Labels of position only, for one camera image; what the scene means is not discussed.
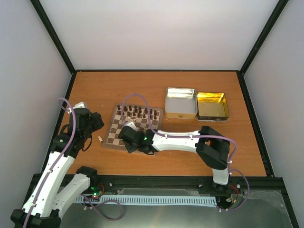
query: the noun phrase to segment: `rectangular box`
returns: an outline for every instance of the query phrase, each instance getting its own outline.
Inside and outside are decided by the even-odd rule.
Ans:
[[[196,90],[167,88],[165,106],[167,118],[194,119],[198,112]]]
[[[199,121],[226,121],[229,117],[224,93],[198,93]]]

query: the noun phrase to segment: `open tin box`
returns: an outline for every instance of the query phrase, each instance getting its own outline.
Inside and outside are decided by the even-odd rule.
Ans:
[[[199,121],[226,121],[229,117],[224,93],[198,93]]]
[[[165,106],[167,118],[194,119],[198,112],[196,90],[167,88]]]

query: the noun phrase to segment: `gray wall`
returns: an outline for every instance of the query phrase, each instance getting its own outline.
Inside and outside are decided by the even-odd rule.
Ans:
[[[242,67],[278,0],[42,0],[76,69]]]
[[[0,226],[41,171],[70,79],[29,0],[0,1]]]
[[[245,80],[275,174],[304,227],[304,1],[289,1]]]

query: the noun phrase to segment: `gray floor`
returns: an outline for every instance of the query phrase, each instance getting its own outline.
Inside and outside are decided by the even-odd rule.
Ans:
[[[119,221],[106,221],[93,210],[73,204],[62,219],[61,228],[291,228],[283,199],[277,192],[254,192],[239,210],[221,212],[198,206],[124,206]],[[99,210],[116,217],[116,205]]]

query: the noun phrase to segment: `wooden surface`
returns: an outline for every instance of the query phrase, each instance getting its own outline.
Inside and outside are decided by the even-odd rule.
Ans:
[[[167,87],[195,88],[198,92],[226,94],[230,117],[226,122],[198,122],[163,117],[162,130],[190,132],[209,125],[223,136],[238,143],[232,168],[246,176],[265,176],[257,142],[250,123],[244,98],[235,72],[78,72],[69,101],[72,105],[85,101],[92,112],[102,115],[104,127],[93,133],[93,143],[86,152],[79,152],[68,173],[75,173],[82,165],[106,175],[202,175],[212,170],[191,152],[162,151],[155,156],[103,148],[98,140],[106,139],[106,132],[116,102],[131,93],[142,94],[150,106],[165,108]],[[131,97],[131,104],[144,105],[139,97]],[[62,124],[68,123],[65,114]]]

